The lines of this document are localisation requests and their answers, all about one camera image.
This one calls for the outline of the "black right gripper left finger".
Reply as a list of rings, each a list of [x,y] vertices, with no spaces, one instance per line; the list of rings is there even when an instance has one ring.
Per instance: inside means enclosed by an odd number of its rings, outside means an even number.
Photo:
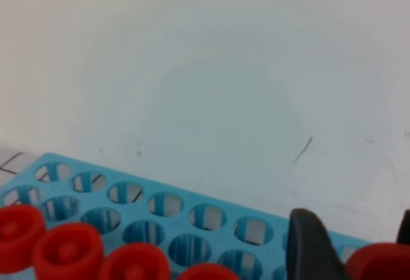
[[[290,213],[286,246],[288,279],[348,279],[322,221],[303,208]]]

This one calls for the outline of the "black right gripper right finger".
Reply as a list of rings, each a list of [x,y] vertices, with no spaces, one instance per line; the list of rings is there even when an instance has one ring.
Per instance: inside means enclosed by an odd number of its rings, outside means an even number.
[[[404,245],[410,244],[410,209],[404,212],[397,234],[397,243]]]

